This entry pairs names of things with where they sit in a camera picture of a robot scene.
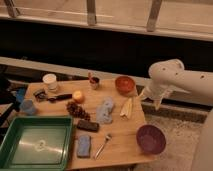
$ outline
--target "wooden table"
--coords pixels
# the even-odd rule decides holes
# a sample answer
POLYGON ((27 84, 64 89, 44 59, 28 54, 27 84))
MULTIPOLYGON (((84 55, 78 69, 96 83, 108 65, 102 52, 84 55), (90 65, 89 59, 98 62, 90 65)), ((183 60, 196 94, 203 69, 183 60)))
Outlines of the wooden table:
MULTIPOLYGON (((67 165, 67 170, 130 165, 150 162, 155 159, 155 156, 153 155, 143 154, 136 142, 137 129, 146 123, 144 113, 141 108, 141 103, 137 96, 135 96, 133 99, 134 104, 132 117, 128 120, 127 118, 119 116, 121 107, 127 100, 127 97, 120 95, 116 91, 114 79, 101 80, 101 86, 98 90, 92 90, 88 80, 59 82, 59 86, 60 89, 57 94, 72 93, 75 90, 81 90, 84 93, 85 101, 81 105, 87 112, 90 113, 91 121, 95 121, 96 108, 102 103, 105 97, 110 96, 115 101, 115 107, 111 113, 113 117, 112 124, 101 125, 98 133, 76 130, 74 147, 70 151, 71 154, 67 165), (104 137, 107 133, 112 134, 112 139, 107 143, 99 157, 94 160, 92 156, 103 144, 104 137), (91 158, 89 159, 80 159, 77 158, 76 155, 77 139, 81 134, 89 134, 92 137, 91 158)), ((38 109, 38 116, 68 115, 68 111, 66 110, 68 100, 56 102, 54 104, 47 101, 36 102, 33 92, 40 88, 47 90, 43 83, 31 83, 25 95, 26 99, 32 99, 35 102, 35 106, 38 109)))

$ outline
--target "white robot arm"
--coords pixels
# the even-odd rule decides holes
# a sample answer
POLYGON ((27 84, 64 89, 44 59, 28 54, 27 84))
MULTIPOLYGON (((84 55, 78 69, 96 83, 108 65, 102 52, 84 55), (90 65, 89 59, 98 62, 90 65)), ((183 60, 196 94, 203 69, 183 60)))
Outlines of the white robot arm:
MULTIPOLYGON (((160 107, 171 85, 208 98, 213 104, 213 73, 185 70, 178 59, 154 63, 149 68, 150 83, 142 90, 142 100, 150 98, 160 107)), ((192 171, 213 170, 213 110, 207 117, 192 163, 192 171)))

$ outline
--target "small cup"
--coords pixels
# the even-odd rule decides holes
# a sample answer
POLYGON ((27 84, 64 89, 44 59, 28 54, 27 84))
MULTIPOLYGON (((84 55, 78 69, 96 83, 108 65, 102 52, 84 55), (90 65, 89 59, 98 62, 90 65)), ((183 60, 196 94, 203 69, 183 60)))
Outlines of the small cup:
POLYGON ((37 112, 32 100, 23 100, 20 109, 29 116, 35 115, 37 112))
POLYGON ((55 74, 44 75, 43 82, 47 85, 49 91, 56 92, 58 90, 57 77, 55 74))
POLYGON ((100 85, 100 79, 98 77, 92 77, 92 80, 94 82, 90 81, 90 85, 91 85, 93 90, 96 90, 99 87, 99 85, 100 85))

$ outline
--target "black wall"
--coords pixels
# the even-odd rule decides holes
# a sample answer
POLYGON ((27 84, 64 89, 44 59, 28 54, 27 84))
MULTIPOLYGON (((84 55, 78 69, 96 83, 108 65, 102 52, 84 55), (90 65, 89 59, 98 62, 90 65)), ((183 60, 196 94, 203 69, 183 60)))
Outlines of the black wall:
POLYGON ((213 72, 213 42, 0 20, 0 56, 136 76, 159 60, 213 72))

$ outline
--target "blue cloth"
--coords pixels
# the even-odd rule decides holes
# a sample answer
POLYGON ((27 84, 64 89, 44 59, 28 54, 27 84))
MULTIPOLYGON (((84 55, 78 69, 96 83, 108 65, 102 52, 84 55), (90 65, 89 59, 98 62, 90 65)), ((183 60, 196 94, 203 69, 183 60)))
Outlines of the blue cloth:
POLYGON ((26 88, 20 88, 17 92, 16 92, 16 100, 18 102, 22 102, 24 100, 24 96, 25 96, 25 93, 26 93, 26 88))

